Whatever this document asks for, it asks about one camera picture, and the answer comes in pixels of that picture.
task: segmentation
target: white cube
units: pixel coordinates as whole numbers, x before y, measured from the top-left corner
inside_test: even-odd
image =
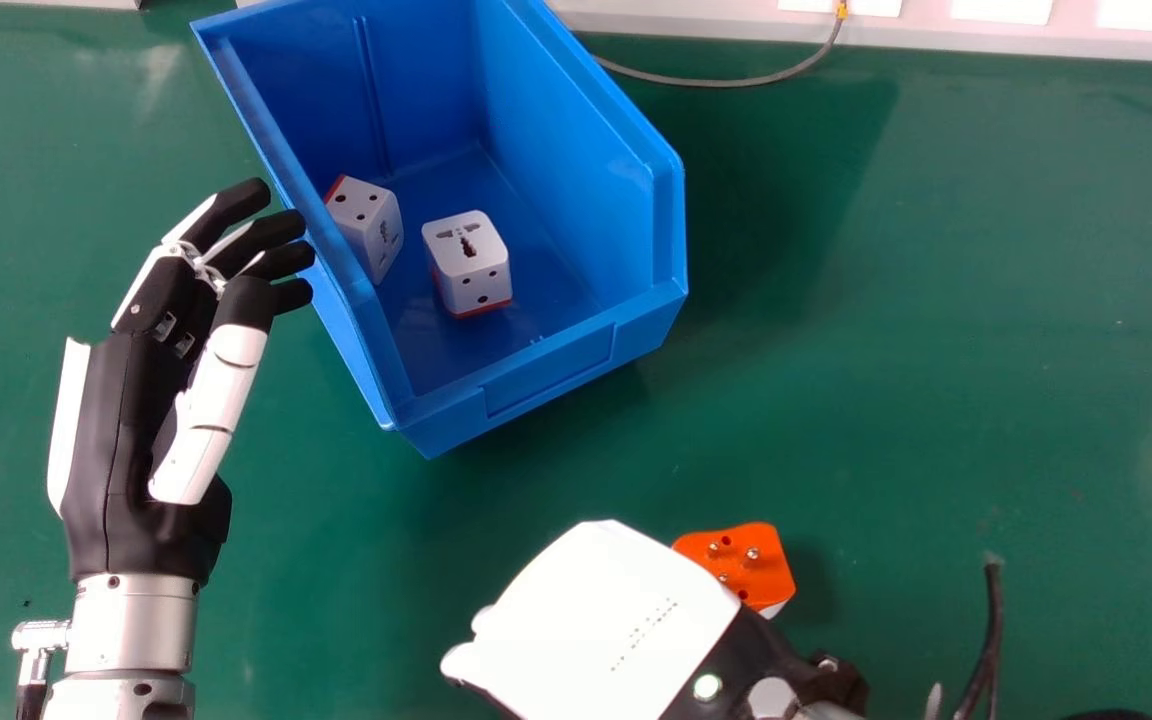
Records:
[[[434,220],[420,228],[420,236],[448,313],[467,318],[513,300],[509,250],[486,213],[471,210]]]
[[[364,259],[367,276],[379,285],[403,249],[403,217],[397,197],[385,188],[340,176],[326,196],[328,213],[340,233]]]

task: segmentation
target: blue storage box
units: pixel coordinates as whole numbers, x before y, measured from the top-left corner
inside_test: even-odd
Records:
[[[426,457],[654,350],[687,294],[682,164],[541,0],[274,0],[194,24],[301,210],[314,309],[384,429]],[[372,286],[339,174],[407,233]],[[420,226],[483,210],[513,303],[453,319]]]

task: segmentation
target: screw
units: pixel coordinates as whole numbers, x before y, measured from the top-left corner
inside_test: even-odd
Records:
[[[723,689],[723,680],[718,675],[704,674],[691,684],[691,697],[699,702],[712,702]]]

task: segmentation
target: green table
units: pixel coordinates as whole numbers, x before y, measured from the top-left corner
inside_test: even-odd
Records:
[[[185,26],[0,8],[0,717],[18,620],[73,601],[44,491],[61,340],[262,174]],[[801,47],[591,38],[736,76]],[[550,538],[781,528],[778,623],[874,717],[963,684],[1007,560],[1007,717],[1152,711],[1152,65],[839,50],[778,88],[626,83],[684,158],[692,296],[659,353],[435,461],[280,320],[223,473],[200,719],[493,717],[435,667]],[[298,497],[297,502],[289,497]]]

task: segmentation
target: orange plug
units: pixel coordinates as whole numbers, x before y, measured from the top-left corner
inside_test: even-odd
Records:
[[[673,550],[708,570],[764,617],[776,615],[796,591],[781,536],[768,523],[687,533]]]

